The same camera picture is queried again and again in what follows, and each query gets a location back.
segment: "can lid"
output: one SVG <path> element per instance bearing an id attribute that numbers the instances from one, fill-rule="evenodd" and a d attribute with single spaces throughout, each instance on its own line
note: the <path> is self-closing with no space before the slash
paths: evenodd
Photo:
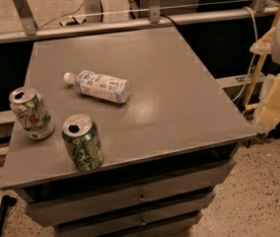
<path id="1" fill-rule="evenodd" d="M 75 74 L 67 72 L 64 74 L 63 80 L 68 84 L 74 84 Z"/>
<path id="2" fill-rule="evenodd" d="M 62 124 L 62 131 L 70 137 L 80 137 L 92 128 L 93 122 L 87 115 L 74 115 Z"/>
<path id="3" fill-rule="evenodd" d="M 35 96 L 35 89 L 32 87 L 21 87 L 13 91 L 9 100 L 13 104 L 23 104 L 31 100 Z"/>

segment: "drawer handle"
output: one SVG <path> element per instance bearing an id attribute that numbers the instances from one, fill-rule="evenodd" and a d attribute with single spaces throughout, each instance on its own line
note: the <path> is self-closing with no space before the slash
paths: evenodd
<path id="1" fill-rule="evenodd" d="M 145 221 L 141 221 L 139 225 L 140 225 L 140 226 L 146 226 L 147 223 L 146 223 Z"/>
<path id="2" fill-rule="evenodd" d="M 140 198 L 138 199 L 139 202 L 144 202 L 146 200 L 148 200 L 148 198 L 144 197 L 142 194 L 140 195 Z"/>

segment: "aluminum can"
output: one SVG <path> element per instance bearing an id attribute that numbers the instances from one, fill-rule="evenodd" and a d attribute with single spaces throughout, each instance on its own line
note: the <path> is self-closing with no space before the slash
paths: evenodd
<path id="1" fill-rule="evenodd" d="M 30 138 L 44 139 L 54 131 L 51 114 L 34 88 L 18 88 L 10 94 L 9 100 L 13 113 Z"/>
<path id="2" fill-rule="evenodd" d="M 68 154 L 79 170 L 101 166 L 101 141 L 96 124 L 87 115 L 74 115 L 62 124 L 62 138 Z"/>

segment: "plastic bottle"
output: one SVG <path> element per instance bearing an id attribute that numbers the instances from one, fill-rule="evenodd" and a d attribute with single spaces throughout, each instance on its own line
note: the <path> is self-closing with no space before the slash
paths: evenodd
<path id="1" fill-rule="evenodd" d="M 75 86 L 79 93 L 123 104 L 129 97 L 129 82 L 108 75 L 83 70 L 79 74 L 65 73 L 64 81 Z"/>

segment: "white cable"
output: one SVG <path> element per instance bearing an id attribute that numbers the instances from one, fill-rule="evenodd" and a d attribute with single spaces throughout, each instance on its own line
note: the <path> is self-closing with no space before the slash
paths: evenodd
<path id="1" fill-rule="evenodd" d="M 245 9 L 246 11 L 248 11 L 248 12 L 250 13 L 250 15 L 251 15 L 252 24 L 253 24 L 254 33 L 255 33 L 255 41 L 258 41 L 258 34 L 257 34 L 257 27 L 256 27 L 255 16 L 254 16 L 252 10 L 251 10 L 248 6 L 244 7 L 244 9 Z M 249 65 L 248 70 L 247 70 L 247 75 L 246 75 L 246 77 L 245 77 L 245 82 L 244 82 L 244 84 L 243 84 L 243 86 L 242 86 L 240 92 L 238 93 L 238 95 L 232 99 L 232 102 L 234 102 L 235 100 L 237 100 L 237 99 L 241 96 L 241 94 L 243 93 L 243 91 L 244 91 L 244 89 L 245 89 L 245 86 L 246 86 L 246 83 L 247 83 L 247 81 L 248 81 L 248 79 L 249 79 L 250 69 L 251 69 L 251 67 L 252 67 L 252 65 L 253 65 L 253 63 L 254 63 L 255 57 L 256 57 L 256 55 L 254 54 L 254 55 L 252 56 L 250 65 Z"/>

